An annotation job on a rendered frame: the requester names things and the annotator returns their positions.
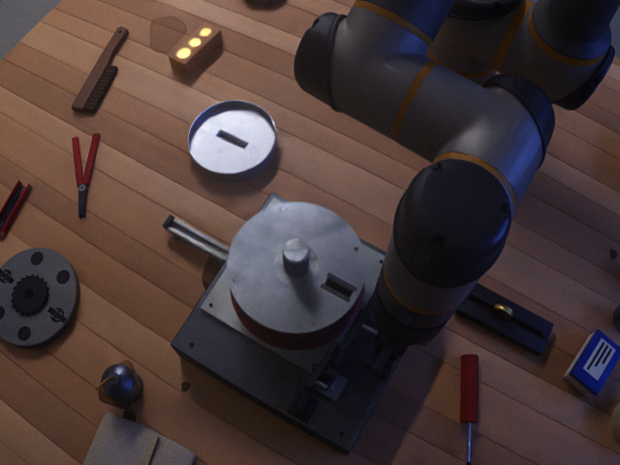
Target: red-handled pliers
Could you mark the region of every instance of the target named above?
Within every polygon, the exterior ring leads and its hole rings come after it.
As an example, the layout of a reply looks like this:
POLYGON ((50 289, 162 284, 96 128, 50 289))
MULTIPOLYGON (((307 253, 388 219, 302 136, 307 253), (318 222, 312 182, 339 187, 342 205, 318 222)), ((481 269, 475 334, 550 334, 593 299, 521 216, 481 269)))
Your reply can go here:
POLYGON ((86 170, 81 173, 81 152, 79 151, 79 139, 73 138, 74 143, 74 164, 76 165, 76 182, 77 182, 77 214, 79 218, 86 217, 86 199, 88 198, 88 185, 93 175, 93 167, 95 166, 95 157, 97 156, 97 148, 99 147, 99 134, 93 134, 90 141, 90 151, 88 152, 88 160, 86 161, 86 170))

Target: gear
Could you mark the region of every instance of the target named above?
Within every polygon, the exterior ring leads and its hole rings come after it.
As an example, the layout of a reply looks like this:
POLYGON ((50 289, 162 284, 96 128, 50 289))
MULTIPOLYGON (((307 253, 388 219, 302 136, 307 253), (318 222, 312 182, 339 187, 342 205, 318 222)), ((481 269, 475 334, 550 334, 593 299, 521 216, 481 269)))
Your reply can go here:
POLYGON ((49 298, 49 288, 45 279, 28 275, 21 278, 13 287, 11 303, 21 315, 30 316, 44 309, 49 298))

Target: wooden table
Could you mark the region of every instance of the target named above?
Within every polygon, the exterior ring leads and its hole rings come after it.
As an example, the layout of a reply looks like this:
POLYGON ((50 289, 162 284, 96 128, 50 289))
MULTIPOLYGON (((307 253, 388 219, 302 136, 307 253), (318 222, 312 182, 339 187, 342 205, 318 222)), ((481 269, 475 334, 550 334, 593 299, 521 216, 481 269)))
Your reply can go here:
POLYGON ((353 0, 63 0, 0 62, 0 199, 18 179, 33 191, 0 264, 31 247, 53 249, 81 284, 77 321, 41 349, 0 343, 0 463, 78 464, 106 412, 94 387, 131 360, 144 381, 139 422, 176 441, 197 463, 461 464, 459 358, 480 355, 476 464, 619 463, 610 414, 620 371, 585 401, 562 378, 587 335, 620 343, 620 62, 579 111, 556 109, 546 160, 519 207, 508 244, 481 283, 552 321, 542 357, 454 317, 404 355, 349 455, 288 425, 197 368, 170 342, 204 287, 207 255, 171 236, 171 213, 230 244, 270 193, 340 214, 362 239, 388 245, 392 216, 417 155, 303 93, 293 76, 299 39, 316 15, 346 14, 353 0), (189 32, 205 20, 224 50, 206 71, 175 76, 150 47, 151 21, 173 16, 189 32), (95 115, 71 110, 118 26, 130 31, 119 74, 95 115), (258 177, 205 178, 188 154, 194 118, 241 99, 265 108, 279 149, 258 177), (78 218, 72 143, 99 132, 86 218, 78 218))

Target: white label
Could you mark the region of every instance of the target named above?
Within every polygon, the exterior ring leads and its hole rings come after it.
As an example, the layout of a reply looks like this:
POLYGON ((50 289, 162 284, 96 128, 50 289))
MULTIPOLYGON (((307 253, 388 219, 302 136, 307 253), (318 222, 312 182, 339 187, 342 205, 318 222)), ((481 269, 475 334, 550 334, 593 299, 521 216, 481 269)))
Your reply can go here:
POLYGON ((609 365, 611 358, 616 350, 611 347, 604 339, 601 339, 594 349, 594 352, 583 365, 583 369, 592 378, 598 381, 603 372, 609 365))

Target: blue and white box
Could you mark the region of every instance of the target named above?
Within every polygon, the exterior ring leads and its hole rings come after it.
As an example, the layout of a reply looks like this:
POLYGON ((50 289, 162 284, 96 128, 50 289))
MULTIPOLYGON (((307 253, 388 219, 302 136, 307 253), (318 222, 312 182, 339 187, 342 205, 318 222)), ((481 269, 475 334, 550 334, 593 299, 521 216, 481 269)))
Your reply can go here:
POLYGON ((597 329, 590 334, 564 375, 586 397, 601 392, 620 359, 620 347, 597 329))

